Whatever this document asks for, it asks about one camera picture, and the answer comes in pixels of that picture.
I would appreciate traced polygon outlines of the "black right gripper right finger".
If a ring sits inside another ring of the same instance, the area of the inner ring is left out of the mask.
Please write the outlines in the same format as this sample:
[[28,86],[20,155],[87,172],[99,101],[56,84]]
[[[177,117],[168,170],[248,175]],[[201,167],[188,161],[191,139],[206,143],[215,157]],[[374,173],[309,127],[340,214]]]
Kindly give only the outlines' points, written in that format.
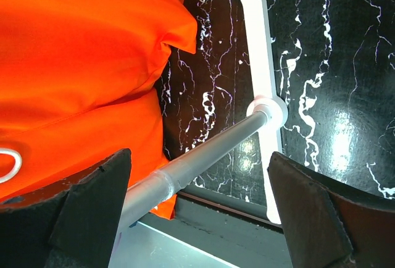
[[394,201],[274,152],[268,175],[293,267],[394,267]]

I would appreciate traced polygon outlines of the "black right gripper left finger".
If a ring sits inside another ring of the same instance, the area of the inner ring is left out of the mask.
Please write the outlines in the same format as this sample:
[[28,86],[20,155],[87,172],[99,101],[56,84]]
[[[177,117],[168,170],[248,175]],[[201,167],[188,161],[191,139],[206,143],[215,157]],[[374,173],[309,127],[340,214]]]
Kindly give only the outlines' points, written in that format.
[[1,267],[107,267],[131,151],[1,203]]

